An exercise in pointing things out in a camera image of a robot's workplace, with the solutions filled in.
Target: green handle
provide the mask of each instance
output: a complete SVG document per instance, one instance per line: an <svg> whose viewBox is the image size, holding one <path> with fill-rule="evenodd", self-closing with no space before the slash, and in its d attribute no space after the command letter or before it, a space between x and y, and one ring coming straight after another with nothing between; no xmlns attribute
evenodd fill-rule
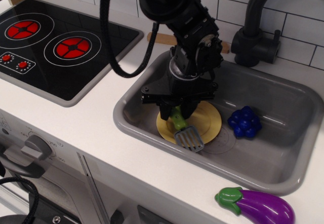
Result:
<svg viewBox="0 0 324 224"><path fill-rule="evenodd" d="M182 130L182 129L188 127L187 122L184 120L184 118L181 115L180 106L176 106L176 107L172 108L170 118L172 119L176 130L179 131L179 130Z"/></svg>

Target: stove knob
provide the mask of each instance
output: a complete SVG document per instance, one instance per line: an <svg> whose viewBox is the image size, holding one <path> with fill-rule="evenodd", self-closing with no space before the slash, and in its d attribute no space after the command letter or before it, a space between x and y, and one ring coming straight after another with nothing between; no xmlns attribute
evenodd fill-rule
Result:
<svg viewBox="0 0 324 224"><path fill-rule="evenodd" d="M23 61L23 62L20 62L18 64L18 66L19 66L20 69L24 69L24 68L27 68L28 63L26 61Z"/></svg>
<svg viewBox="0 0 324 224"><path fill-rule="evenodd" d="M25 146L20 150L23 154L38 160L45 160L52 153L51 148L36 135L30 136L25 141Z"/></svg>
<svg viewBox="0 0 324 224"><path fill-rule="evenodd" d="M2 61L3 62L9 62L11 60L11 56L10 55L5 55L2 57Z"/></svg>

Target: gray spatula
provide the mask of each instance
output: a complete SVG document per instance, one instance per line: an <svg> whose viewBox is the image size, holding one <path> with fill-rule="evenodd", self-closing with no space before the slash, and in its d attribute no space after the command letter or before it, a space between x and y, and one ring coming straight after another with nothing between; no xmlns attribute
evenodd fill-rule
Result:
<svg viewBox="0 0 324 224"><path fill-rule="evenodd" d="M175 129L178 130L174 134L174 139L179 146L185 147L192 152L199 152L204 148L204 142L197 128L193 125L188 126L188 123L181 115L179 106L172 109L170 118L173 121Z"/></svg>

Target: sink basin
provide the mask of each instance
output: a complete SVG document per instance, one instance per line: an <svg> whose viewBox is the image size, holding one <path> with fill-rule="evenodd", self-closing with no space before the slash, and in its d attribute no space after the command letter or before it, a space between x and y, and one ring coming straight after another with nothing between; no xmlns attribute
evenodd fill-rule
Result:
<svg viewBox="0 0 324 224"><path fill-rule="evenodd" d="M163 139L156 128L158 106L141 102L141 87L168 60L168 52L161 54L115 106L114 121L122 132L249 189L282 196L302 184L324 112L313 90L223 61L215 70L219 89L209 101L221 115L222 128L193 153ZM236 138L227 123L246 105L263 126L252 139Z"/></svg>

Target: black stovetop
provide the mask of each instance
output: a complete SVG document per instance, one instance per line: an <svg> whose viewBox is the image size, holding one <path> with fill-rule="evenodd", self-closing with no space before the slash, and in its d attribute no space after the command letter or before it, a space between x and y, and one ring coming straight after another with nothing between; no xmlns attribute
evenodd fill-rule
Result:
<svg viewBox="0 0 324 224"><path fill-rule="evenodd" d="M120 60L143 33L110 23ZM0 78L63 106L76 104L108 73L100 21L25 0L0 15Z"/></svg>

